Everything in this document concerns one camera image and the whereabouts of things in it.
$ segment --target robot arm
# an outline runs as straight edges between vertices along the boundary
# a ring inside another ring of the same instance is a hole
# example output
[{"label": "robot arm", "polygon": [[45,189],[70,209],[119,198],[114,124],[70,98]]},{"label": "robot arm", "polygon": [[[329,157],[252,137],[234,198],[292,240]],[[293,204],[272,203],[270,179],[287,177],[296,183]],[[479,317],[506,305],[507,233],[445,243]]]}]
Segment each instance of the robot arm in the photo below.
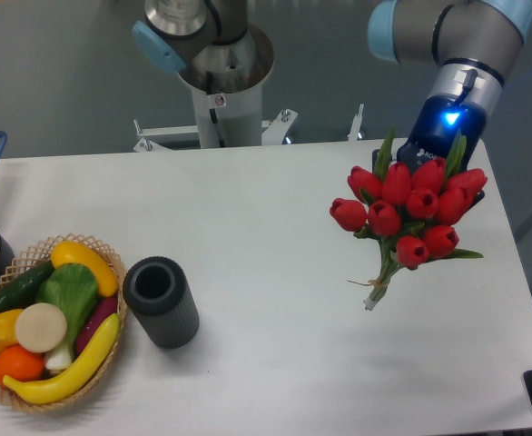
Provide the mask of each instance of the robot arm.
[{"label": "robot arm", "polygon": [[532,0],[395,0],[369,20],[371,52],[441,68],[398,160],[413,170],[446,157],[456,132],[474,152],[532,23]]},{"label": "robot arm", "polygon": [[133,37],[192,91],[202,148],[261,143],[261,86],[274,58],[265,33],[248,24],[247,0],[145,0]]}]

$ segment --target flower stem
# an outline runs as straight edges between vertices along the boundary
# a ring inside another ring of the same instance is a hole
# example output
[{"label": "flower stem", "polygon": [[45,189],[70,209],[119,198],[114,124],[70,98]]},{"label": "flower stem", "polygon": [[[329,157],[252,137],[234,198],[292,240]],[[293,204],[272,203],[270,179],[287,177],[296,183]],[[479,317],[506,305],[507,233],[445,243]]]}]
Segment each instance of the flower stem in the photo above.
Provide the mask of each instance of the flower stem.
[{"label": "flower stem", "polygon": [[385,296],[391,277],[401,269],[401,265],[391,259],[390,250],[386,244],[379,243],[379,247],[381,249],[381,271],[377,280],[369,281],[373,285],[373,290],[364,301],[365,309],[368,311],[372,311],[381,298]]}]

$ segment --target ribbed cylinder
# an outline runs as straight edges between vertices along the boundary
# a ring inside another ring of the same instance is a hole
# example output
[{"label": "ribbed cylinder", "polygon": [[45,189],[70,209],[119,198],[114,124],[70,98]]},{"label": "ribbed cylinder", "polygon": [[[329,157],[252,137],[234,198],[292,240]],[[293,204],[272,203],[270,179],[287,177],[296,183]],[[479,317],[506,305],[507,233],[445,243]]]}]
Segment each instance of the ribbed cylinder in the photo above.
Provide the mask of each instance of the ribbed cylinder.
[{"label": "ribbed cylinder", "polygon": [[185,273],[171,259],[136,263],[125,277],[123,297],[158,347],[181,347],[198,331],[200,317]]}]

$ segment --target cucumber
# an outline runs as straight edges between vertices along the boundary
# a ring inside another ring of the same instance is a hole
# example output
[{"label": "cucumber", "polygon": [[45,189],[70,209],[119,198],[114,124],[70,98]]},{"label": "cucumber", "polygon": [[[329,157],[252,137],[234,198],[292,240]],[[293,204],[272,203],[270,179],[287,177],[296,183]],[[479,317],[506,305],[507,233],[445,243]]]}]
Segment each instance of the cucumber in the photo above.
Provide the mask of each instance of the cucumber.
[{"label": "cucumber", "polygon": [[34,304],[40,285],[54,272],[50,260],[22,272],[0,289],[0,313]]}]

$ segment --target tulip bouquet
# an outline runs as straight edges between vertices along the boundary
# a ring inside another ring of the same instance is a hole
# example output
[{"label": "tulip bouquet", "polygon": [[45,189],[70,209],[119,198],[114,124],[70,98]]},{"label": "tulip bouquet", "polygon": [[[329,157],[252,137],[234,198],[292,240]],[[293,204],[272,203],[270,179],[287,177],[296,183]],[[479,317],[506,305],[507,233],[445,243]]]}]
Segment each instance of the tulip bouquet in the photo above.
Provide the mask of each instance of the tulip bouquet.
[{"label": "tulip bouquet", "polygon": [[474,204],[487,181],[481,169],[460,172],[466,137],[460,132],[446,159],[428,161],[411,174],[402,162],[391,163],[391,129],[372,172],[355,166],[347,182],[358,200],[337,198],[330,215],[358,239],[379,243],[381,269],[365,308],[373,310],[393,275],[442,259],[476,259],[482,254],[456,248],[452,227]]}]

